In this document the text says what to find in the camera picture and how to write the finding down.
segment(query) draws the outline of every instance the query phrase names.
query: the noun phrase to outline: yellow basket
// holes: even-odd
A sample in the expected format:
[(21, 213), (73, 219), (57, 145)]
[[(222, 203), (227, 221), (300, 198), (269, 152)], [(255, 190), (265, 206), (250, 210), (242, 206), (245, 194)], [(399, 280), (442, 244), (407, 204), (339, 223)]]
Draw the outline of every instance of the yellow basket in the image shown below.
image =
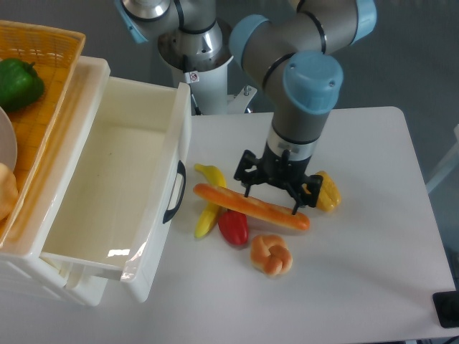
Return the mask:
[(8, 113), (18, 143), (14, 175), (19, 199), (9, 217), (0, 221), (0, 234), (5, 234), (21, 210), (84, 44), (85, 35), (79, 32), (0, 20), (0, 59), (35, 62), (44, 82), (38, 101)]

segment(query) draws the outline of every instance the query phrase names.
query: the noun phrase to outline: plastic storage bin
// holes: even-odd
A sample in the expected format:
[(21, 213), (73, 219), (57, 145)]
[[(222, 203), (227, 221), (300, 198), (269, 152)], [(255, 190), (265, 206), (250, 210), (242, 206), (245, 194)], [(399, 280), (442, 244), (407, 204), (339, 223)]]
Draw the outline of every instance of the plastic storage bin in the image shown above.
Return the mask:
[(51, 141), (47, 171), (0, 249), (0, 288), (13, 280), (28, 294), (96, 305), (112, 279), (143, 302), (184, 192), (189, 87), (109, 77), (99, 59), (81, 60), (65, 103), (87, 108), (67, 109), (74, 125)]

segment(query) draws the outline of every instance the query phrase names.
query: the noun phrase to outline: red bell pepper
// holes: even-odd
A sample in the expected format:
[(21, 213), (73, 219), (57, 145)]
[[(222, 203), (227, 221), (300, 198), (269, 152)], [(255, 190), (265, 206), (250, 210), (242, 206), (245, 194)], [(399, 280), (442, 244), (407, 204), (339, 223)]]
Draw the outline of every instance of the red bell pepper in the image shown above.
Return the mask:
[(218, 227), (226, 239), (232, 245), (243, 245), (249, 239), (247, 217), (238, 211), (228, 210), (220, 216)]

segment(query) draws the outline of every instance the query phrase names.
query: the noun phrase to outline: plastic vegetable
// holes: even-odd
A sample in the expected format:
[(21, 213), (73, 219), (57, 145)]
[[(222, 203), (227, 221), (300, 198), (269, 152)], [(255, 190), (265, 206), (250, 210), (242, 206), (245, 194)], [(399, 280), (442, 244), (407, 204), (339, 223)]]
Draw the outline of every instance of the plastic vegetable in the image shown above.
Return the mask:
[(0, 107), (5, 111), (16, 111), (42, 96), (44, 83), (34, 64), (13, 58), (0, 62)]
[[(224, 179), (223, 173), (217, 167), (205, 166), (197, 163), (194, 165), (194, 169), (204, 174), (204, 177), (206, 177), (207, 181), (212, 185), (226, 187), (227, 181)], [(214, 228), (217, 224), (221, 209), (222, 207), (216, 204), (207, 204), (196, 223), (196, 228), (194, 230), (194, 236), (196, 238), (203, 237), (209, 233), (212, 228)]]
[(336, 186), (327, 172), (319, 171), (316, 174), (323, 177), (321, 192), (318, 195), (316, 206), (323, 211), (332, 211), (341, 203), (338, 186)]
[(218, 227), (226, 241), (232, 245), (243, 245), (249, 239), (247, 217), (237, 211), (228, 210), (221, 215)]
[(3, 163), (0, 163), (0, 221), (7, 217), (18, 198), (16, 177)]

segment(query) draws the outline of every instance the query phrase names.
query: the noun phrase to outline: yellow corn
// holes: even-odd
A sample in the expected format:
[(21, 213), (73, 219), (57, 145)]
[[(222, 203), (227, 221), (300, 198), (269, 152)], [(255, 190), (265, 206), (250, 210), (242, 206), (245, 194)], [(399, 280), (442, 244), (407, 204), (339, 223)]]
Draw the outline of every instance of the yellow corn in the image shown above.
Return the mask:
[[(227, 187), (227, 181), (224, 178), (223, 173), (216, 166), (206, 166), (197, 163), (194, 165), (194, 169), (204, 174), (204, 177), (210, 184), (223, 186), (225, 188)], [(213, 203), (207, 204), (196, 223), (196, 228), (194, 230), (194, 236), (196, 238), (203, 237), (209, 233), (212, 228), (214, 228), (218, 222), (221, 208), (221, 206)]]
[(341, 203), (338, 186), (336, 186), (327, 172), (319, 171), (316, 174), (323, 177), (321, 192), (318, 194), (317, 208), (323, 211), (332, 211)]

